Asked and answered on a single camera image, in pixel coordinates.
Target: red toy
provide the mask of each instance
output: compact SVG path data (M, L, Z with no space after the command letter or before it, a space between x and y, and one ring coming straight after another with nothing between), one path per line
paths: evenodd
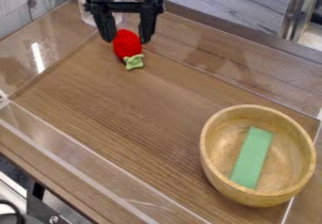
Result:
M114 40L114 49L117 56L125 60L126 69L142 68L142 44L139 36L130 30L121 29Z

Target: bowl rim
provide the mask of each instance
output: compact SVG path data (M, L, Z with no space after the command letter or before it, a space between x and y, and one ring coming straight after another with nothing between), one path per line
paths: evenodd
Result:
M209 155L206 153L206 147L205 147L205 136L208 134L208 130L209 130L209 126L210 123L220 117L222 116L226 112L238 110L238 109L246 109L246 108L258 108L261 110L266 110L270 113L274 113L277 115L280 115L282 118L285 118L293 125L294 127L300 130L301 135L304 135L308 143L309 143L309 149L310 149L310 153L312 153L312 161L309 164L309 170L308 173L305 174L304 178L292 186L289 186L288 188L282 189L282 190L256 190L256 189L250 189L244 187L242 185L234 183L233 181L229 180L229 178L222 174L222 172L217 169L216 165L213 164L213 162L210 161ZM312 141L312 137L309 136L306 130L304 129L304 127L300 125L300 123L292 118L289 117L286 114L284 114L282 112L280 112L278 110L270 108L270 107L265 107L257 104L240 104L240 105L234 105L232 107L225 108L224 110L221 110L220 112L217 112L210 119L208 120L206 124L205 124L205 128L202 130L202 136L201 136L201 152L202 152L202 159L205 160L212 172L218 176L218 178L221 179L222 182L225 182L230 187L233 187L236 190L249 193L250 195L254 196L261 196L261 197L273 197L273 196L284 196L288 195L293 192L297 192L297 190L301 190L301 188L306 185L308 181L310 180L313 173L315 173L315 169L316 169L316 148L313 145L313 141Z

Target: green rectangular block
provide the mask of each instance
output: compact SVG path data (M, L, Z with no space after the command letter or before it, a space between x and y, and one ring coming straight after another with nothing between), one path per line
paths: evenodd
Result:
M250 189L257 187L272 140L273 133L250 127L245 145L230 175L233 182Z

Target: wooden bowl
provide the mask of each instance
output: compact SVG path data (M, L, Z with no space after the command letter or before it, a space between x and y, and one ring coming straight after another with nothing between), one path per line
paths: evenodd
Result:
M229 180L250 126L274 133L256 189ZM268 107L238 105L218 112L205 125L201 145L209 181L225 196L245 205L269 207L284 203L313 175L312 138L289 116Z

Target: red object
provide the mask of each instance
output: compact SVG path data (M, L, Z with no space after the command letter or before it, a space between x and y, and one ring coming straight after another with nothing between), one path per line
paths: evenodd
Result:
M142 53L142 44L138 35L126 29L121 29L114 40L115 54L125 59Z

